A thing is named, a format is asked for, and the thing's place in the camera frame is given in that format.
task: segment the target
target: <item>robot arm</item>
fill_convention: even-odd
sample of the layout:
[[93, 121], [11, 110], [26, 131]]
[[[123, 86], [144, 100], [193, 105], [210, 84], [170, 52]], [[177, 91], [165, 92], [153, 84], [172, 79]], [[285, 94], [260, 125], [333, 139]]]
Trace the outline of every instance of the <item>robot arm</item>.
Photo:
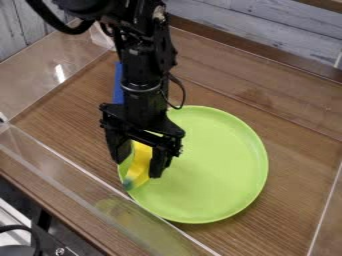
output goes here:
[[153, 147], [150, 177], [160, 178], [173, 157], [181, 155], [185, 137], [182, 128], [168, 118], [169, 81], [177, 80], [170, 74], [177, 65], [177, 50], [165, 3], [161, 0], [54, 0], [61, 9], [83, 20], [77, 28], [70, 28], [42, 0], [27, 2], [59, 31], [81, 34], [99, 21], [106, 34], [114, 37], [123, 64], [125, 104], [101, 105], [107, 144], [118, 164], [131, 154], [131, 140]]

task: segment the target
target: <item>screw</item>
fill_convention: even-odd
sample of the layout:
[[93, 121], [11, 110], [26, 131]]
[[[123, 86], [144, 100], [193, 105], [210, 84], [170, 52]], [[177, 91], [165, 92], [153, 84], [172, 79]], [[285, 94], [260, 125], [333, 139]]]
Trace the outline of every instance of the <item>screw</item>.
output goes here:
[[55, 254], [57, 254], [57, 256], [62, 256], [62, 255], [65, 255], [65, 252], [66, 252], [65, 248], [58, 248]]

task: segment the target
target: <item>green plate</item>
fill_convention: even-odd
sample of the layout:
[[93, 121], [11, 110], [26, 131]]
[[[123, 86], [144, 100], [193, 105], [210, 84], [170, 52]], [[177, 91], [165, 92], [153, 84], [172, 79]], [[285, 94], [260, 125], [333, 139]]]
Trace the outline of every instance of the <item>green plate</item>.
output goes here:
[[[241, 212], [258, 197], [268, 179], [264, 143], [236, 116], [198, 106], [169, 111], [186, 130], [185, 152], [161, 179], [130, 191], [138, 204], [162, 218], [209, 223]], [[119, 166], [125, 177], [133, 156]]]

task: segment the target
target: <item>yellow object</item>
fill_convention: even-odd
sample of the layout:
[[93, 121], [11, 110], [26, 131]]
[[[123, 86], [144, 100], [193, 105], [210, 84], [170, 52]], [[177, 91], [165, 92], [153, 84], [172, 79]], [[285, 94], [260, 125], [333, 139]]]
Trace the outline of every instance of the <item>yellow object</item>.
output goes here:
[[139, 142], [134, 142], [134, 161], [123, 179], [125, 189], [133, 190], [141, 187], [149, 180], [150, 160], [153, 148]]

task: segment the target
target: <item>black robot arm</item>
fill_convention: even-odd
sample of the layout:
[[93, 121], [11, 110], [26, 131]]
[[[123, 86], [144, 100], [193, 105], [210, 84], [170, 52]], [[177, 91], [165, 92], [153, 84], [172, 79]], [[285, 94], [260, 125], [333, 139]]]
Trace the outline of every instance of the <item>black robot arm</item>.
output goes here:
[[107, 144], [119, 164], [131, 154], [131, 140], [153, 147], [150, 177], [160, 178], [173, 157], [181, 155], [185, 137], [182, 128], [168, 118], [169, 82], [177, 81], [170, 74], [177, 65], [177, 50], [165, 3], [160, 0], [54, 0], [61, 9], [83, 20], [77, 28], [70, 28], [42, 0], [27, 2], [59, 31], [79, 34], [99, 21], [106, 34], [114, 37], [123, 64], [125, 104], [101, 105]]

